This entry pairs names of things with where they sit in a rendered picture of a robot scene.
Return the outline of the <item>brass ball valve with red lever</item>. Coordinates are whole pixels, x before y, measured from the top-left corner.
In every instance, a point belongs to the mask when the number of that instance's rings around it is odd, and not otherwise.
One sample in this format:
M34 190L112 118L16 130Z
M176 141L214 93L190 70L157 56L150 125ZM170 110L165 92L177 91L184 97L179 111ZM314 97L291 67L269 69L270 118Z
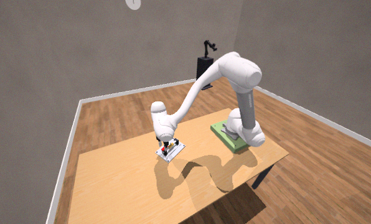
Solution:
M164 147L161 149L162 152L160 152L161 155L163 155L165 158L167 158L173 151L175 151L181 144L179 143L179 140L174 138L173 142L170 142L167 151L164 151Z

